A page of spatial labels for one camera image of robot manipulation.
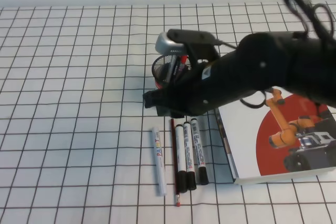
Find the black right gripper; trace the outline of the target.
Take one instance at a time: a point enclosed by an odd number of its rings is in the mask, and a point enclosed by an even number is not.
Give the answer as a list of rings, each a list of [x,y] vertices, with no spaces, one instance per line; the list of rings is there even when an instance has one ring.
[[[192,68],[165,88],[143,94],[145,108],[166,110],[172,117],[201,115],[252,94],[250,46],[220,57],[212,45],[186,45]]]

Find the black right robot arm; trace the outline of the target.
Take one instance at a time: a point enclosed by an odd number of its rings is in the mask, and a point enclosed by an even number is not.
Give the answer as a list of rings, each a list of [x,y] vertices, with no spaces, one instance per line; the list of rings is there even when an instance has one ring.
[[[167,36],[202,63],[193,62],[175,83],[145,93],[146,108],[166,108],[176,118],[198,116],[274,86],[335,106],[335,42],[291,32],[254,33],[220,56],[211,33],[171,29]]]

